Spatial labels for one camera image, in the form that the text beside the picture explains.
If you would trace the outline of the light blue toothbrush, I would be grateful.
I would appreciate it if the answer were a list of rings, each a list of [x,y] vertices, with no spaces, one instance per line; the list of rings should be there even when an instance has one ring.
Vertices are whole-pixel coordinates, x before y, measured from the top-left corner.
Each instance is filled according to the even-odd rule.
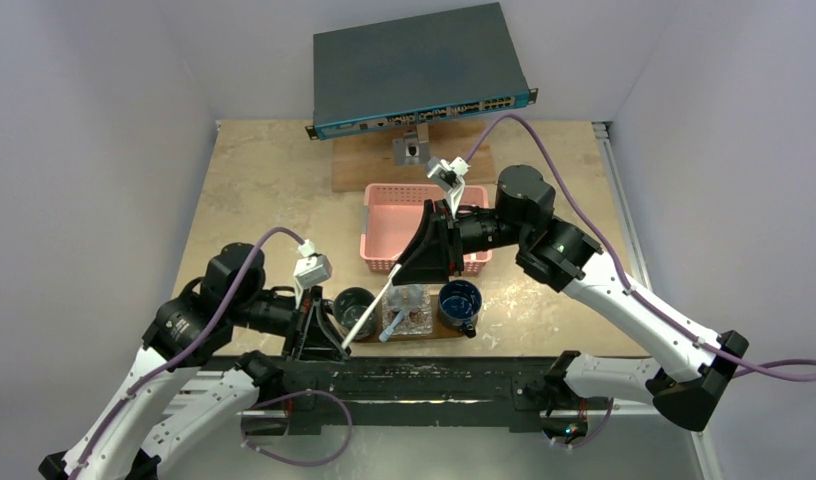
[[[405,308],[403,308],[403,309],[399,310],[398,312],[396,312],[393,315],[393,317],[391,319],[391,322],[386,327],[384,327],[382,332],[379,334],[379,337],[378,337],[379,341],[381,343],[386,343],[392,337],[392,335],[394,334],[396,328],[402,323],[402,321],[408,315],[409,315],[409,311],[407,309],[405,309]]]

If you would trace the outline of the blue cup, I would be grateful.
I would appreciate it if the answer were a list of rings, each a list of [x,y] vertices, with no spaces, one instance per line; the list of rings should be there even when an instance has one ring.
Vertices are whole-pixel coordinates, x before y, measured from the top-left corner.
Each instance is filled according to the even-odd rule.
[[[480,290],[466,280],[453,280],[439,291],[437,319],[450,330],[474,338],[483,304]]]

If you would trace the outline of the dark green cup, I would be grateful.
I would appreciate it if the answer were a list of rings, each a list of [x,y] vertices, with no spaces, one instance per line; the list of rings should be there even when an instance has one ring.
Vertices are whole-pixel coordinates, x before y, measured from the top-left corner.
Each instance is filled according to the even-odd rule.
[[[348,334],[360,320],[375,295],[361,287],[351,287],[340,292],[333,302],[333,314],[344,334]],[[371,338],[377,329],[377,312],[374,311],[359,329],[354,340]]]

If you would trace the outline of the clear acrylic holder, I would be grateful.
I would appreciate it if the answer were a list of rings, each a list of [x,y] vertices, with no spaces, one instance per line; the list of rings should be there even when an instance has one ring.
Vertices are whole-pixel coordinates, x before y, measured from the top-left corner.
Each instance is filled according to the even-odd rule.
[[[407,309],[409,311],[409,315],[406,316],[402,323],[396,328],[394,334],[389,340],[395,340],[397,338],[402,337],[418,337],[421,335],[427,335],[432,333],[433,318],[431,310],[431,296],[429,292],[428,296],[426,297],[426,300],[427,300],[426,308],[423,311],[410,312]],[[381,313],[382,330],[391,322],[391,319],[395,313],[396,312],[391,312],[387,309],[387,300],[385,294]]]

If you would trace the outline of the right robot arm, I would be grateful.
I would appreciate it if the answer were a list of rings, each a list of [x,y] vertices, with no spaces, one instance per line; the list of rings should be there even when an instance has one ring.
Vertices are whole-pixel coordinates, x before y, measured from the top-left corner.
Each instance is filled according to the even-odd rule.
[[[645,350],[639,359],[562,353],[537,393],[549,407],[603,397],[652,405],[673,424],[708,424],[749,343],[678,313],[615,264],[606,248],[554,212],[555,191],[533,167],[499,176],[491,208],[456,209],[426,201],[420,225],[389,279],[393,285],[444,284],[466,255],[515,246],[516,264],[553,291],[600,314]]]

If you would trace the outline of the pink plastic basket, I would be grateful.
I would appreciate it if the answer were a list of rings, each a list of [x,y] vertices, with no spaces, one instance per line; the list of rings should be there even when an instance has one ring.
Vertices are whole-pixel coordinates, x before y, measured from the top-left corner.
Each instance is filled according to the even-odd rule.
[[[426,200],[443,190],[433,184],[372,183],[364,191],[360,256],[376,274],[390,271],[413,238]]]

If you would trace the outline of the oval wooden tray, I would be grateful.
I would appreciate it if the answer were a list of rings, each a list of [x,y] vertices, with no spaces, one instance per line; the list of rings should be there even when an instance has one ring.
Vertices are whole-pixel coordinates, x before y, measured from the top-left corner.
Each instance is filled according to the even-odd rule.
[[[414,342],[414,341],[425,341],[425,340],[444,340],[444,339],[455,339],[455,338],[466,337],[466,336],[464,336],[463,334],[460,334],[460,333],[458,333],[458,332],[456,332],[456,331],[450,330],[449,328],[445,327],[445,326],[444,326],[444,325],[443,325],[443,324],[442,324],[442,323],[441,323],[441,322],[440,322],[440,321],[437,319],[437,313],[438,313],[438,308],[437,308],[438,295],[437,295],[437,294],[430,294],[430,296],[431,296],[431,310],[432,310],[432,318],[433,318],[433,331],[432,331],[432,333],[431,333],[431,334],[427,334],[427,335],[421,335],[421,336],[418,336],[418,337],[402,337],[402,338],[397,338],[397,339],[395,339],[395,340],[389,340],[389,341],[388,341],[388,342],[386,342],[386,343],[390,344],[390,343],[396,343],[396,342]],[[384,301],[384,298],[383,298],[383,299],[382,299],[382,301],[381,301],[381,302],[378,304],[378,306],[376,307],[376,310],[375,310],[375,311],[377,312],[377,314],[376,314],[376,320],[377,320],[377,329],[376,329],[375,334],[374,334],[374,335],[373,335],[371,338],[366,339],[366,340],[360,340],[360,341],[355,341],[355,340],[354,340],[354,341],[353,341],[353,343],[354,343],[354,344],[361,344],[361,343],[374,343],[374,344],[378,344],[378,343],[381,343],[381,342],[379,341],[378,337],[379,337],[379,334],[382,332],[382,326],[381,326],[381,313],[382,313],[382,305],[383,305],[383,301]]]

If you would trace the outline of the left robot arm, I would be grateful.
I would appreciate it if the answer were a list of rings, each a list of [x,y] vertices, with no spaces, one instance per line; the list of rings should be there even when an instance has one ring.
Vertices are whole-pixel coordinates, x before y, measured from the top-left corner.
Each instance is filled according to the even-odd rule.
[[[260,246],[225,246],[204,275],[159,307],[102,414],[73,447],[46,456],[39,473],[46,479],[161,479],[241,412],[273,408],[290,415],[315,399],[314,385],[293,384],[277,361],[253,350],[181,410],[168,412],[238,326],[283,337],[287,360],[347,358],[322,295],[330,263],[310,241],[298,251],[292,284],[267,288]]]

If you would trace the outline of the white toothbrush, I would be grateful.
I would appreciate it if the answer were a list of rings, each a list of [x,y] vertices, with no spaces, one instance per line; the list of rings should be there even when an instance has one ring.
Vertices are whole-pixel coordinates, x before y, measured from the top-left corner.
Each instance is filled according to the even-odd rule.
[[[401,269],[402,269],[402,264],[401,263],[396,263],[392,267],[390,273],[388,274],[387,280],[384,283],[381,290],[374,297],[373,301],[365,308],[365,310],[363,311],[361,316],[358,318],[356,323],[353,325],[353,327],[349,330],[349,332],[344,336],[344,339],[341,342],[341,348],[343,350],[346,350],[350,346],[350,344],[357,337],[360,330],[367,324],[367,321],[372,317],[372,315],[373,315],[374,311],[376,310],[376,307],[378,306],[378,304],[384,298],[387,291],[393,286],[393,280],[394,280],[396,274]]]

